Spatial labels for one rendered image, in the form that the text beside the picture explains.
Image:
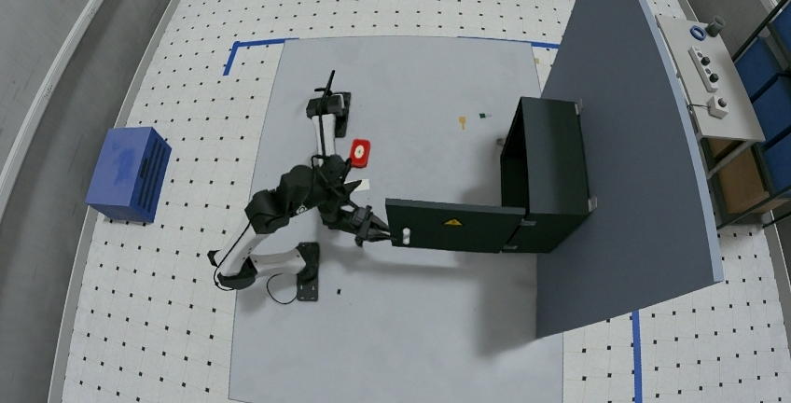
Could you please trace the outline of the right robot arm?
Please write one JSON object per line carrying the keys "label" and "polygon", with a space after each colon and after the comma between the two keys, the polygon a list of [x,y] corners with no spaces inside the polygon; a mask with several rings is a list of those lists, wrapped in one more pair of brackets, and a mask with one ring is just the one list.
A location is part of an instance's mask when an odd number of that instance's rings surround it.
{"label": "right robot arm", "polygon": [[[312,189],[315,179],[314,173]],[[207,254],[211,265],[220,270],[216,277],[221,286],[241,290],[252,285],[259,277],[293,273],[298,277],[297,300],[318,300],[318,243],[299,243],[296,249],[279,254],[251,254],[259,243],[277,229],[288,226],[290,218],[311,209],[312,189],[305,202],[294,213],[280,217],[257,215],[247,227],[255,214],[281,215],[293,211],[307,195],[311,181],[312,168],[300,164],[294,166],[289,173],[282,174],[276,190],[264,189],[253,195],[244,209],[240,226],[227,244],[221,250],[210,250]]]}

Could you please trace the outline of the dark grey wall panel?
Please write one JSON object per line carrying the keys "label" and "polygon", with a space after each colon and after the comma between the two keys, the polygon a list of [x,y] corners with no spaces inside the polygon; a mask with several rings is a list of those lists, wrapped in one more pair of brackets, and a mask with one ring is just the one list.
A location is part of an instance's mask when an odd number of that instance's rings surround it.
{"label": "dark grey wall panel", "polygon": [[597,208],[537,253],[537,339],[725,281],[695,133],[646,0],[576,0],[540,98],[581,98]]}

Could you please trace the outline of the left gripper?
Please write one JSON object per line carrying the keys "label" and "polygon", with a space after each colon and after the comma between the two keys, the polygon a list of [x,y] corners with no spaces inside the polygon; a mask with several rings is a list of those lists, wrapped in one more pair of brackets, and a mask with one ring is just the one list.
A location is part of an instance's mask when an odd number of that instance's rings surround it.
{"label": "left gripper", "polygon": [[390,233],[389,227],[376,215],[374,215],[373,212],[371,212],[372,206],[369,205],[366,206],[366,209],[368,210],[366,212],[366,215],[362,223],[359,226],[352,224],[354,222],[354,219],[356,217],[359,208],[360,207],[358,207],[357,210],[353,209],[352,212],[347,210],[344,211],[343,212],[343,216],[345,216],[344,220],[340,219],[340,223],[339,223],[339,230],[352,233],[355,235],[354,241],[357,246],[363,247],[362,245],[363,241],[366,240],[367,242],[370,243],[379,242],[379,241],[397,240],[396,237],[383,233],[383,232]]}

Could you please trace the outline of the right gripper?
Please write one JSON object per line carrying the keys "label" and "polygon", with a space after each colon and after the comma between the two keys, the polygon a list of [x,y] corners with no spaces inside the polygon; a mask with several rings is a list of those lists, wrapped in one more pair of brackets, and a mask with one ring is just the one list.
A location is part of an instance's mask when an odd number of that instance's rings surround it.
{"label": "right gripper", "polygon": [[329,160],[325,160],[321,167],[320,164],[314,166],[316,180],[310,197],[311,209],[324,203],[331,213],[335,213],[350,194],[361,185],[362,180],[341,184],[338,179],[343,176],[345,169],[346,167],[337,180],[330,181],[337,171]]}

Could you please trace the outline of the white flat bar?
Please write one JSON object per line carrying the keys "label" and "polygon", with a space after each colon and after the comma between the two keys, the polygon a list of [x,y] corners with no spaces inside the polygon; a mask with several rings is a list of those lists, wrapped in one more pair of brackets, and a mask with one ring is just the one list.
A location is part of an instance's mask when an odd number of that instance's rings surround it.
{"label": "white flat bar", "polygon": [[[353,181],[344,182],[344,184],[345,183],[349,183],[349,182],[353,182]],[[366,190],[366,189],[369,189],[368,179],[362,179],[361,185],[359,187],[357,187],[354,191]]]}

